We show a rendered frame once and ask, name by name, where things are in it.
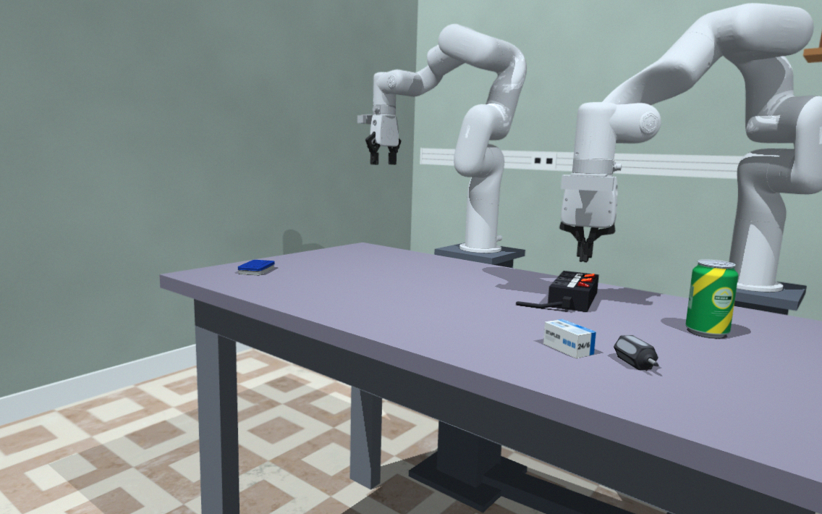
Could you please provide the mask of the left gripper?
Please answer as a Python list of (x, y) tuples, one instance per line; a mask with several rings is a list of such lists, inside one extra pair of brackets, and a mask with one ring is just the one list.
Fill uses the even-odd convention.
[[(617, 176), (614, 176), (614, 191), (612, 192), (564, 190), (559, 229), (571, 233), (578, 241), (576, 258), (580, 258), (580, 262), (587, 263), (588, 259), (592, 258), (593, 241), (602, 235), (614, 234), (616, 209)], [(586, 241), (584, 227), (591, 227)]]

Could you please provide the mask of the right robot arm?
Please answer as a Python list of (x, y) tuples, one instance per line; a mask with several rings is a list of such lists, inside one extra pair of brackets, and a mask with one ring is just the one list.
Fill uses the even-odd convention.
[[(399, 69), (376, 73), (373, 114), (396, 114), (396, 94), (420, 96), (464, 63), (497, 72), (486, 105), (477, 105), (465, 115), (454, 155), (457, 172), (471, 177), (465, 242), (459, 248), (473, 253), (497, 253), (501, 251), (497, 241), (502, 239), (497, 235), (497, 227), (504, 157), (497, 146), (488, 142), (505, 138), (511, 130), (527, 73), (525, 57), (507, 41), (453, 24), (440, 32), (438, 45), (429, 50), (426, 61), (428, 66), (417, 73)], [(357, 123), (370, 125), (373, 114), (358, 115)]]

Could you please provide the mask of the green and yellow drink can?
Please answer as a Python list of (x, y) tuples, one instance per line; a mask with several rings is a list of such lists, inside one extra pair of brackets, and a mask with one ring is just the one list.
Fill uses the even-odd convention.
[(724, 338), (732, 325), (738, 273), (724, 260), (698, 260), (692, 270), (686, 326), (693, 334)]

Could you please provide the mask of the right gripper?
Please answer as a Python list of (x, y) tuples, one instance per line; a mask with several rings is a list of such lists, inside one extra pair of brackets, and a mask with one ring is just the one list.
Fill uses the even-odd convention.
[[(365, 138), (365, 141), (370, 153), (370, 164), (378, 165), (377, 151), (380, 146), (388, 146), (390, 151), (388, 164), (397, 164), (397, 153), (401, 140), (396, 115), (375, 113), (370, 121), (370, 135)], [(390, 148), (390, 146), (396, 147)]]

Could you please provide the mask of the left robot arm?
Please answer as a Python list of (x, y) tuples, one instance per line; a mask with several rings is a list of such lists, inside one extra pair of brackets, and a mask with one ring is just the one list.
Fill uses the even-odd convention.
[(783, 290), (776, 281), (787, 215), (780, 193), (822, 191), (822, 97), (794, 95), (793, 69), (785, 57), (805, 48), (813, 33), (812, 17), (798, 7), (743, 4), (703, 15), (653, 65), (602, 102), (580, 106), (572, 174), (562, 175), (561, 189), (614, 191), (614, 176), (607, 175), (622, 170), (613, 160), (616, 143), (654, 137), (661, 115), (651, 105), (690, 90), (724, 56), (745, 78), (747, 137), (794, 143), (795, 151), (759, 149), (739, 162), (729, 252), (737, 289)]

